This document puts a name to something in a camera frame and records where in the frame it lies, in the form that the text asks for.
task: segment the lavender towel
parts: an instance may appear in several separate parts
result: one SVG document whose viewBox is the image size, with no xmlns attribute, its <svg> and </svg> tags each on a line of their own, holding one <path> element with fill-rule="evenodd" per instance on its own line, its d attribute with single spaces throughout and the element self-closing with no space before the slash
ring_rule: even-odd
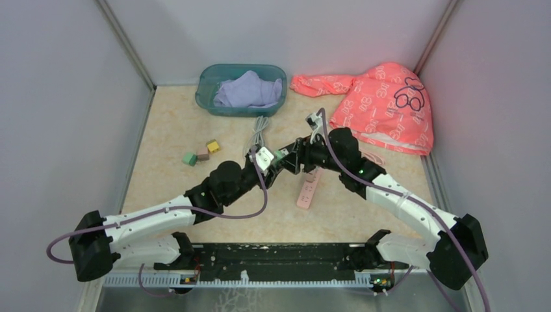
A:
<svg viewBox="0 0 551 312">
<path fill-rule="evenodd" d="M 222 107 L 262 107 L 277 103 L 281 97 L 281 79 L 263 81 L 254 71 L 247 71 L 236 80 L 220 83 L 214 105 Z"/>
</svg>

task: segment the white wall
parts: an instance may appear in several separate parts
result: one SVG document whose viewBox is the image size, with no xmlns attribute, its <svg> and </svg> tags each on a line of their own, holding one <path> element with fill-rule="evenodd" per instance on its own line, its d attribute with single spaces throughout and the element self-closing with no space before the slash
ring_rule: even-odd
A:
<svg viewBox="0 0 551 312">
<path fill-rule="evenodd" d="M 551 2 L 465 1 L 422 78 L 452 209 L 482 224 L 494 311 L 549 311 Z"/>
<path fill-rule="evenodd" d="M 0 1 L 0 47 L 0 311 L 74 311 L 46 246 L 118 210 L 149 90 L 92 0 Z"/>
<path fill-rule="evenodd" d="M 413 68 L 447 0 L 108 0 L 153 81 L 196 83 L 223 62 L 288 75 Z"/>
</svg>

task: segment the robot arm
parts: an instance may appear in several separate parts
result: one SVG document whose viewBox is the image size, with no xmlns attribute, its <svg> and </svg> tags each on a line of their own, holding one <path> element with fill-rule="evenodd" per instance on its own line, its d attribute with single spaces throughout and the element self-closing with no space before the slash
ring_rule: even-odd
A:
<svg viewBox="0 0 551 312">
<path fill-rule="evenodd" d="M 105 218 L 101 218 L 97 211 L 85 215 L 77 230 L 107 224 L 117 226 L 70 239 L 77 279 L 94 280 L 114 267 L 139 267 L 142 263 L 155 263 L 156 269 L 183 268 L 193 256 L 192 245 L 184 233 L 173 233 L 162 239 L 149 238 L 157 233 L 221 216 L 225 206 L 231 205 L 254 186 L 260 186 L 260 179 L 266 188 L 270 188 L 284 169 L 298 174 L 321 167 L 340 172 L 339 179 L 348 190 L 387 209 L 422 237 L 414 239 L 387 230 L 378 231 L 366 243 L 366 256 L 373 265 L 390 261 L 408 263 L 432 271 L 449 288 L 460 289 L 470 278 L 470 271 L 448 234 L 426 210 L 410 199 L 414 198 L 432 207 L 433 212 L 460 239 L 461 246 L 477 269 L 487 259 L 478 221 L 470 215 L 458 218 L 411 194 L 384 168 L 361 156 L 358 141 L 350 129 L 334 129 L 328 139 L 342 166 L 358 178 L 375 186 L 398 191 L 403 196 L 366 187 L 352 179 L 341 170 L 320 134 L 321 117 L 311 114 L 307 122 L 313 129 L 311 136 L 297 138 L 294 143 L 274 153 L 261 148 L 255 151 L 255 157 L 246 157 L 243 169 L 236 162 L 225 161 L 201 184 L 166 203 L 131 214 Z M 195 207 L 195 210 L 182 209 L 183 206 Z"/>
</svg>

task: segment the beige floor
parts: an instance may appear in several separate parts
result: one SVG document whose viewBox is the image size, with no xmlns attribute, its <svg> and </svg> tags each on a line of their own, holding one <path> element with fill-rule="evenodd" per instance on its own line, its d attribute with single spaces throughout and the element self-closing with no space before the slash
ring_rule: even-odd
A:
<svg viewBox="0 0 551 312">
<path fill-rule="evenodd" d="M 210 115 L 194 100 L 195 86 L 159 87 L 136 160 L 123 212 L 129 213 L 170 200 L 201 183 L 218 164 L 234 160 L 243 165 L 242 148 L 252 134 L 253 118 Z M 265 131 L 268 147 L 283 147 L 311 132 L 304 118 L 325 107 L 331 114 L 342 96 L 309 98 L 289 91 L 287 102 Z M 215 138 L 222 150 L 195 167 L 183 164 Z M 416 195 L 431 201 L 421 159 L 360 142 L 361 148 L 382 156 L 388 173 Z M 347 191 L 334 172 L 325 171 L 308 211 L 296 207 L 302 175 L 283 172 L 268 191 L 266 211 L 252 219 L 215 218 L 179 229 L 192 242 L 364 242 L 379 229 L 416 236 L 407 225 L 382 208 Z M 255 188 L 230 207 L 228 215 L 260 209 L 262 192 Z"/>
</svg>

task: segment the pink hooded garment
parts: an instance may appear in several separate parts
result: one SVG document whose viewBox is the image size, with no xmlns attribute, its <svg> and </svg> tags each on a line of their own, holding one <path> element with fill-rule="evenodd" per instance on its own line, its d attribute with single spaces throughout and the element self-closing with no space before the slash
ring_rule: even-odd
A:
<svg viewBox="0 0 551 312">
<path fill-rule="evenodd" d="M 311 97 L 346 94 L 329 124 L 349 127 L 359 140 L 418 155 L 432 149 L 428 93 L 419 78 L 398 63 L 383 63 L 359 76 L 294 76 L 290 88 Z"/>
</svg>

